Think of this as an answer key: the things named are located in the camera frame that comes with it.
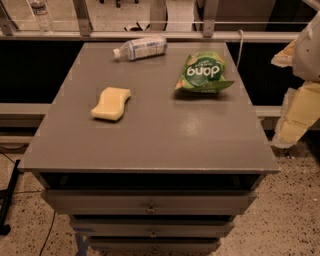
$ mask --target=speckled floor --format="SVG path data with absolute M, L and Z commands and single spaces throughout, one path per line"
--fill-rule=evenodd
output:
M 273 150 L 281 172 L 264 179 L 257 189 L 257 199 L 244 215 L 236 217 L 235 228 L 221 239 L 220 248 L 211 256 L 320 255 L 319 146 L 313 145 L 306 136 L 290 149 L 291 159 L 286 158 L 282 150 Z M 1 152 L 14 161 L 23 154 L 23 150 L 1 149 Z M 6 188 L 12 168 L 13 163 L 0 155 L 0 189 Z M 0 237 L 0 255 L 39 255 L 54 216 L 53 210 L 41 199 L 41 189 L 30 173 L 19 176 L 6 221 L 12 230 Z M 64 215 L 55 216 L 42 255 L 76 254 L 75 236 L 68 222 Z M 87 254 L 106 255 L 91 248 Z

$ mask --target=yellow sponge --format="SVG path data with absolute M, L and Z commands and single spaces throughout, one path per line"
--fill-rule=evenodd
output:
M 101 93 L 99 103 L 91 110 L 91 115 L 116 121 L 123 115 L 124 105 L 130 96 L 129 89 L 108 87 Z

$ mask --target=green bag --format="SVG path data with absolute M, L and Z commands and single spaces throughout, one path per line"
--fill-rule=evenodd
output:
M 225 61 L 216 52 L 198 52 L 186 59 L 176 90 L 217 93 L 234 81 L 226 81 L 222 75 Z

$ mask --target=white bottle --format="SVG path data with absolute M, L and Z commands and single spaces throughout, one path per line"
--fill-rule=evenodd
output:
M 166 38 L 158 35 L 127 41 L 120 48 L 114 49 L 113 53 L 116 59 L 136 60 L 162 55 L 166 50 Z
M 52 35 L 53 26 L 46 0 L 29 0 L 34 17 L 43 35 Z

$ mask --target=white cable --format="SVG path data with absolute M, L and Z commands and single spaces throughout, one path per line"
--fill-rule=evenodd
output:
M 240 60 L 241 60 L 243 37 L 244 37 L 244 32 L 242 29 L 239 29 L 238 32 L 240 33 L 241 38 L 240 38 L 240 48 L 239 48 L 239 55 L 238 55 L 238 61 L 237 61 L 237 68 L 239 67 Z

